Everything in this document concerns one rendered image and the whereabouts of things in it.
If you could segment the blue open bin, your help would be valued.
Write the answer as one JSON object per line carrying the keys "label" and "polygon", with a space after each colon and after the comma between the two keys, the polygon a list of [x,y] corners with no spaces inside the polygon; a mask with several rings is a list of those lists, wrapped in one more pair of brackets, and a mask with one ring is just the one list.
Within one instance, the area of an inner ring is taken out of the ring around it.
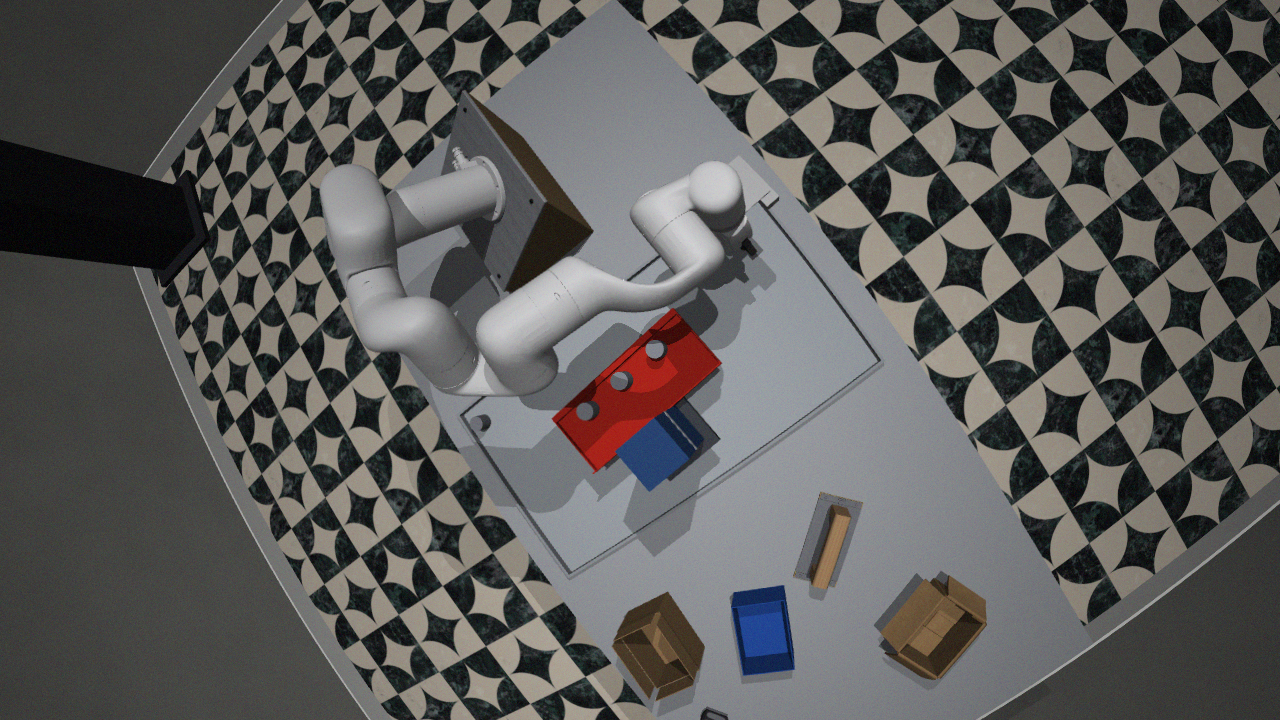
{"label": "blue open bin", "polygon": [[785,585],[733,592],[731,609],[742,676],[795,670],[786,607]]}

